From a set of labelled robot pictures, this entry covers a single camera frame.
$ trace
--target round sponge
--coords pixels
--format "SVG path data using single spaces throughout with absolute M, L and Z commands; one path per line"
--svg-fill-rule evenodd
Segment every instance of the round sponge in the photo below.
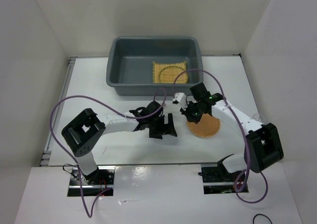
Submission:
M 188 121 L 186 123 L 190 131 L 201 138 L 212 137 L 220 130 L 220 120 L 209 114 L 204 114 L 198 124 Z

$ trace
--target white table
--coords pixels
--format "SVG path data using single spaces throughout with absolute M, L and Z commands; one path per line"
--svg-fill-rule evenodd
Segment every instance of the white table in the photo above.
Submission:
M 284 161 L 283 167 L 304 224 L 316 223 L 317 160 Z
M 108 103 L 124 112 L 146 105 L 152 98 L 120 97 L 106 85 L 107 58 L 77 59 L 67 96 L 87 95 Z M 204 69 L 222 83 L 226 96 L 237 108 L 252 116 L 257 108 L 238 56 L 204 57 Z M 211 93 L 218 92 L 216 84 L 207 76 L 206 86 Z M 54 129 L 59 139 L 61 129 L 81 110 L 92 108 L 99 114 L 107 113 L 95 103 L 71 100 L 59 111 Z M 148 131 L 109 134 L 95 146 L 93 153 L 98 164 L 168 164 L 216 162 L 222 157 L 243 150 L 242 139 L 222 124 L 220 132 L 211 139 L 193 136 L 185 125 L 178 106 L 169 100 L 165 112 L 172 112 L 177 138 L 149 139 Z M 61 166 L 72 160 L 53 140 L 51 166 Z M 235 194 L 204 195 L 201 166 L 117 166 L 114 176 L 114 196 L 102 197 L 91 220 L 86 217 L 80 197 L 67 197 L 69 174 L 61 167 L 32 168 L 21 201 L 16 224 L 19 223 L 152 223 L 152 224 L 222 224 L 251 223 L 257 213 L 268 215 L 273 223 L 300 224 L 301 220 L 280 163 L 264 171 L 268 182 L 267 197 L 259 204 L 248 205 Z M 241 194 L 248 200 L 263 195 L 262 177 L 251 173 L 250 193 Z M 86 197 L 90 209 L 93 197 Z M 258 222 L 268 224 L 265 219 Z
M 16 224 L 251 224 L 257 213 L 274 224 L 300 224 L 301 219 L 282 164 L 264 171 L 267 197 L 255 205 L 235 194 L 204 195 L 200 165 L 116 167 L 114 194 L 97 201 L 92 219 L 80 197 L 67 197 L 70 175 L 61 167 L 32 168 L 17 214 Z M 265 190 L 259 174 L 251 173 L 248 200 Z M 94 197 L 86 197 L 90 210 Z M 269 224 L 261 217 L 256 224 Z
M 239 56 L 203 57 L 204 69 L 221 82 L 226 97 L 238 109 L 249 116 L 258 113 L 252 92 Z M 78 58 L 72 70 L 67 96 L 86 95 L 105 102 L 120 112 L 146 106 L 152 97 L 121 97 L 106 84 L 107 58 Z M 204 83 L 211 93 L 219 88 L 211 77 L 204 75 Z M 139 132 L 119 132 L 101 137 L 93 149 L 95 161 L 99 165 L 137 164 L 180 164 L 217 162 L 232 153 L 244 149 L 242 138 L 226 124 L 221 124 L 218 134 L 210 139 L 194 136 L 186 126 L 186 118 L 173 105 L 171 98 L 166 102 L 164 113 L 173 113 L 178 137 L 164 136 L 163 140 L 148 138 L 146 129 Z M 54 130 L 66 145 L 61 130 L 85 108 L 92 108 L 97 114 L 112 113 L 95 102 L 86 99 L 71 99 L 64 103 Z M 50 166 L 71 163 L 68 155 L 50 140 L 52 151 Z

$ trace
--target yellow cloth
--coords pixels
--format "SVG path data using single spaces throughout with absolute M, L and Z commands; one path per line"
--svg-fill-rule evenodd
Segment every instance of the yellow cloth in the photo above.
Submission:
M 186 61 L 175 64 L 160 64 L 153 61 L 153 82 L 174 83 L 175 78 L 186 70 Z M 176 81 L 177 84 L 188 83 L 188 74 L 182 74 Z

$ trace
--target gray tub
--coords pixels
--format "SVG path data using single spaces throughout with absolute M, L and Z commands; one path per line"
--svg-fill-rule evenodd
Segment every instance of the gray tub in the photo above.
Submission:
M 161 87 L 172 96 L 172 84 L 153 83 L 153 61 L 179 63 L 187 69 L 203 69 L 198 42 L 192 37 L 118 37 L 111 46 L 106 82 L 122 96 L 153 96 Z M 189 88 L 203 82 L 203 73 L 188 73 L 188 83 L 175 84 L 175 92 L 188 94 Z

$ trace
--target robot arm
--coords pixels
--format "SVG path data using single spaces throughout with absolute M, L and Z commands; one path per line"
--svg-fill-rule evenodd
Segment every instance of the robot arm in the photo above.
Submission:
M 99 169 L 95 163 L 92 149 L 101 136 L 121 131 L 140 131 L 149 129 L 149 137 L 162 139 L 163 135 L 177 137 L 173 124 L 173 116 L 168 114 L 168 123 L 164 123 L 163 108 L 149 118 L 141 118 L 156 111 L 160 104 L 153 101 L 146 108 L 138 108 L 119 115 L 97 117 L 92 109 L 85 109 L 78 114 L 63 130 L 62 136 L 72 150 L 81 171 L 88 182 L 98 180 Z
M 174 104 L 181 106 L 180 112 L 186 116 L 189 122 L 198 123 L 202 115 L 207 113 L 220 119 L 237 134 L 242 135 L 236 119 L 221 94 L 211 95 L 203 83 L 193 86 L 190 91 L 194 98 L 192 101 L 187 102 L 186 95 L 183 93 L 176 93 L 173 99 Z M 253 172 L 259 173 L 284 157 L 277 128 L 273 124 L 264 125 L 245 115 L 232 104 L 229 103 L 229 106 L 238 116 L 246 134 Z M 244 154 L 234 154 L 223 158 L 218 162 L 218 167 L 224 176 L 246 169 L 246 151 Z

